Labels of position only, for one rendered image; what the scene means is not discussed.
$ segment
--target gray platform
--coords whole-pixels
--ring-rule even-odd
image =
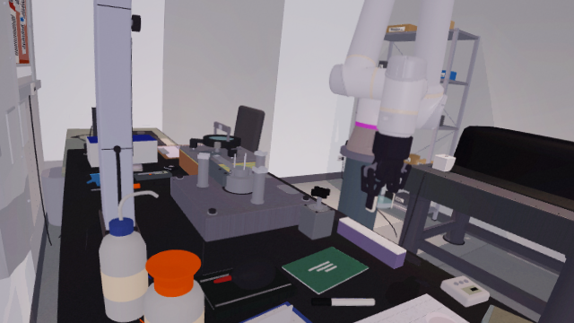
[[[172,178],[171,196],[205,241],[222,240],[252,233],[299,225],[303,194],[289,194],[275,178],[265,181],[265,202],[251,204],[251,194],[235,195],[223,190],[212,177],[209,188],[197,187],[197,175]],[[210,208],[217,209],[209,215]]]

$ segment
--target robotic arm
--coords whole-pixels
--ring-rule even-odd
[[[377,71],[369,75],[371,69],[366,63],[359,64],[360,58],[363,62],[364,57],[372,59],[375,54],[378,58],[394,2],[365,0],[350,55],[344,65],[334,67],[330,78],[334,93],[380,100],[374,161],[361,169],[361,190],[367,193],[370,212],[376,210],[377,196],[384,186],[391,193],[404,186],[411,168],[404,160],[411,151],[412,135],[417,128],[438,126],[447,99],[440,85],[440,71],[454,0],[422,0],[414,56],[391,57],[384,79]]]

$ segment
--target green book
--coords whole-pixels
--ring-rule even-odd
[[[283,266],[283,269],[317,294],[369,269],[334,247]]]

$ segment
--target gray floor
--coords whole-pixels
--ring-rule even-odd
[[[325,203],[337,208],[342,182],[342,179],[333,179],[329,181],[325,180],[312,183],[301,183],[296,184],[295,186],[307,193],[310,193],[310,190],[314,186],[330,188],[331,195],[325,200]],[[386,219],[383,216],[378,217],[375,225],[375,232],[397,243],[403,227],[404,212],[396,209],[385,209],[381,211],[381,213],[385,215]],[[427,220],[427,226],[431,226],[433,224],[436,224],[436,222],[432,221],[430,215]],[[58,236],[60,235],[60,228],[50,225],[48,229],[52,238],[53,246],[50,246],[48,243],[46,244],[44,267],[40,286],[38,322],[56,323],[60,253],[60,239]],[[442,239],[442,236],[432,237],[427,239],[427,241],[506,280],[511,284],[514,284],[516,287],[521,288],[526,292],[532,293],[543,301],[548,301],[552,288],[558,279],[558,276],[554,273],[548,272],[541,267],[528,263],[524,259],[517,258],[500,249],[496,249],[484,241],[469,235],[465,236],[465,245],[463,246],[448,244]],[[463,273],[456,271],[456,269],[451,266],[438,261],[436,258],[424,252],[419,251],[419,256],[454,276],[463,275]],[[522,313],[534,322],[537,322],[540,318],[540,315],[494,291],[490,286],[483,284],[483,287],[489,291],[492,298],[505,303],[510,308]]]

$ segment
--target black table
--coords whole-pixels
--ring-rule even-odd
[[[98,254],[102,240],[99,218],[100,193],[91,191],[91,188],[94,188],[93,184],[86,184],[90,179],[89,174],[97,170],[90,168],[83,150],[71,150],[67,158],[57,321],[59,323],[113,322],[106,317],[101,290]],[[159,157],[157,164],[144,165],[143,168],[144,171],[162,170],[167,165],[177,163],[178,160],[166,161]],[[415,276],[424,283],[418,296],[429,294],[469,322],[480,322],[490,304],[517,314],[494,299],[464,308],[440,290],[440,283],[452,278],[452,275],[411,253],[407,255],[409,261],[405,261],[404,266],[392,269],[336,233],[331,237],[313,241],[293,226],[227,240],[204,242],[171,198],[169,179],[148,180],[141,184],[142,189],[150,189],[160,195],[157,199],[152,196],[138,196],[135,199],[135,217],[147,245],[148,258],[168,249],[188,250],[202,259],[202,267],[197,275],[204,275],[233,267],[233,264],[251,255],[268,257],[279,267],[322,249],[335,247],[368,266],[369,270],[366,272],[324,292],[321,296],[375,298],[377,305],[374,307],[312,307],[310,299],[317,297],[315,293],[287,275],[298,289],[297,294],[287,301],[314,323],[351,323],[392,308],[394,305],[385,297],[388,287],[410,276]],[[337,212],[335,218],[338,220],[341,217],[344,215]],[[207,305],[205,322],[237,323],[264,310],[267,308],[244,312],[232,319],[215,320],[212,310]]]

